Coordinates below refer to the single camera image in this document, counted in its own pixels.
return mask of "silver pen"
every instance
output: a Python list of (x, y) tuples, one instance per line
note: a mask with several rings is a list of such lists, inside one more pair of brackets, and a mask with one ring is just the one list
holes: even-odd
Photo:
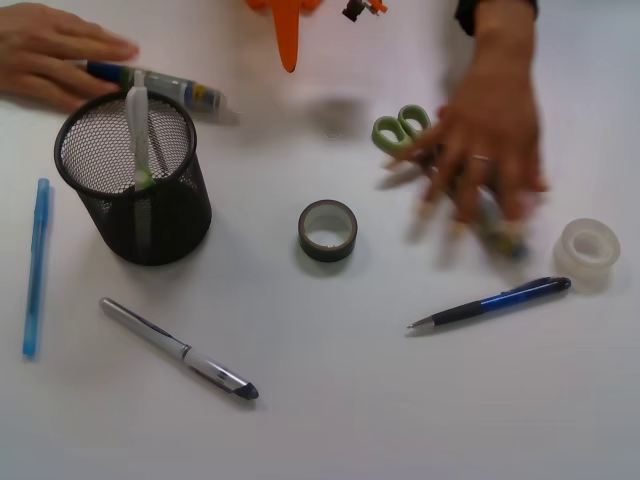
[(191, 345), (182, 343), (148, 320), (127, 310), (110, 298), (100, 300), (100, 306), (111, 318), (117, 320), (145, 340), (164, 350), (173, 358), (181, 360), (198, 375), (209, 380), (227, 393), (234, 393), (246, 400), (258, 398), (258, 390), (252, 383), (231, 370), (198, 353)]

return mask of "dark tape roll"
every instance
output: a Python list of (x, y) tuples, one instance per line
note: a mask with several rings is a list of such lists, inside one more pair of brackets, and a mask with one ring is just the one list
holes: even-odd
[[(316, 222), (338, 225), (346, 237), (339, 245), (320, 245), (309, 238), (309, 229)], [(345, 204), (335, 200), (320, 200), (304, 209), (298, 220), (298, 237), (304, 253), (318, 262), (338, 262), (348, 257), (356, 246), (358, 222)]]

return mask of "blue pen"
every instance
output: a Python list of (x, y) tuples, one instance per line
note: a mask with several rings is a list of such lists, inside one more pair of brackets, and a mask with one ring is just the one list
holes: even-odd
[(47, 226), (49, 224), (49, 180), (38, 180), (38, 195), (31, 235), (31, 272), (27, 299), (27, 319), (24, 324), (22, 353), (33, 359), (38, 343), (40, 302), (42, 300), (42, 270), (44, 265)]
[(444, 312), (431, 315), (419, 322), (409, 325), (408, 328), (418, 328), (423, 325), (444, 325), (445, 323), (465, 320), (471, 317), (477, 317), (483, 313), (494, 312), (502, 308), (511, 307), (520, 303), (528, 302), (536, 298), (560, 293), (571, 287), (571, 280), (565, 277), (544, 277), (526, 283), (521, 287), (502, 292), (495, 297), (485, 298), (477, 302), (467, 303), (460, 307), (455, 307)]

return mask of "wrist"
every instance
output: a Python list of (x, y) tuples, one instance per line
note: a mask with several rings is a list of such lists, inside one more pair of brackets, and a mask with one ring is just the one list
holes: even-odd
[(530, 64), (536, 10), (528, 0), (480, 0), (475, 11), (476, 51), (491, 51)]

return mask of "black mesh pen holder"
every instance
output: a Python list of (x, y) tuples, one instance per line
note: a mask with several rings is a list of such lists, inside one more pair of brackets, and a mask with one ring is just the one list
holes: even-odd
[(155, 185), (135, 191), (125, 98), (97, 98), (69, 117), (56, 139), (56, 167), (111, 250), (140, 265), (164, 265), (193, 251), (211, 223), (196, 132), (180, 105), (149, 93)]

